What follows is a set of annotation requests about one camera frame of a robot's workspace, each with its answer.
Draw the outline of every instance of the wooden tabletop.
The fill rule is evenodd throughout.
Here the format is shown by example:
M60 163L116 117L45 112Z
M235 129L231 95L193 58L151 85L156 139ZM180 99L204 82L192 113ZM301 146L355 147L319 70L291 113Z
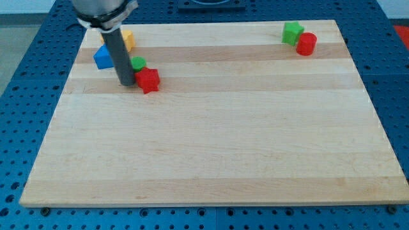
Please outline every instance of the wooden tabletop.
M87 31L20 203L27 207L392 204L409 186L333 20L130 25L159 92L97 70Z

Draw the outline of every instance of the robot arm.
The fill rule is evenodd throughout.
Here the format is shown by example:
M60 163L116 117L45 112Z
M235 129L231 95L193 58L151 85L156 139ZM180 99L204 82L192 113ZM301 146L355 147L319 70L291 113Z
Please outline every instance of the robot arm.
M120 82L135 84L134 71L121 35L121 23L138 7L136 0L72 0L78 21L99 30L105 40Z

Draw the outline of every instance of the gray floor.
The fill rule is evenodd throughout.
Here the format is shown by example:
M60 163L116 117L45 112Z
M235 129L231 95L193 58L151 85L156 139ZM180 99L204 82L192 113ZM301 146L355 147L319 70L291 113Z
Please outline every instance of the gray floor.
M0 27L0 95L13 77L39 28Z

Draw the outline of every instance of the toy block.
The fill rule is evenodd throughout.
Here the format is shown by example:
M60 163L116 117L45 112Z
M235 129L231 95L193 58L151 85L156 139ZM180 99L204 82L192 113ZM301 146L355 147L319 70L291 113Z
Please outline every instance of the toy block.
M130 52L132 48L136 47L136 42L135 42L135 37L132 31L130 30L122 30L122 38L123 42L125 43L125 47L127 48L127 51ZM101 43L104 44L104 38L100 36Z
M313 33L302 33L297 44L297 53L310 56L314 52L317 37Z
M160 83L158 70L144 67L140 72L135 73L135 78L138 86L142 88L143 93L159 91Z
M146 66L146 60L143 57L133 57L130 62L135 73L141 71Z
M284 23L282 31L282 43L287 43L292 46L298 42L300 35L304 32L304 27L300 26L298 22Z
M101 46L94 54L94 61L99 70L114 67L107 46L105 44Z

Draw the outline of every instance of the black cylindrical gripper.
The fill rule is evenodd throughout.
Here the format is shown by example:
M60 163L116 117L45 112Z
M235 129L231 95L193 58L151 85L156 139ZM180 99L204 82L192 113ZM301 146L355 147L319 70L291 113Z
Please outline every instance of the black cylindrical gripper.
M115 29L110 33L102 33L105 44L114 64L116 74L123 86L135 84L134 69L130 63L129 54L122 38L121 29Z

